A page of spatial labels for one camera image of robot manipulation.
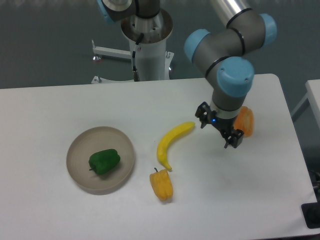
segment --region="silver metal pipe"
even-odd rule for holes
[[[225,26],[236,14],[250,8],[246,0],[210,0],[210,2]]]

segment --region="yellow bell pepper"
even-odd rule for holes
[[[150,182],[155,195],[161,200],[165,201],[172,197],[174,188],[166,169],[158,171],[156,168],[155,173],[150,174]]]

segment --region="metal rod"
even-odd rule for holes
[[[246,0],[210,0],[210,2],[225,26],[235,15],[250,8]]]
[[[309,107],[309,99],[308,94],[306,93],[303,98],[299,101],[299,103],[295,106],[295,108],[290,112],[292,121],[295,122],[301,114]]]

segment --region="green bell pepper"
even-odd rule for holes
[[[102,175],[113,169],[120,162],[120,156],[115,149],[107,149],[92,154],[89,165],[96,174]]]

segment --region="metal stand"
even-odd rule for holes
[[[119,49],[96,46],[93,40],[92,40],[92,50],[94,53],[93,61],[95,61],[95,62],[101,61],[102,57],[113,57],[113,58],[128,59],[128,60],[131,60],[131,58],[132,58],[130,51],[124,51],[124,50],[119,50]],[[171,65],[172,59],[174,58],[174,55],[175,54],[173,52],[170,52],[170,51],[165,52],[164,79],[163,80],[170,79],[169,73],[172,71],[170,65]],[[94,78],[91,81],[92,84],[106,84],[106,83],[115,83],[115,82],[126,83],[126,82],[133,82],[133,80],[113,81],[113,80],[101,78],[99,76],[94,76]]]
[[[309,106],[310,103],[308,100],[308,93],[306,93],[299,101],[299,103],[295,106],[295,108],[290,112],[292,121],[295,122]]]

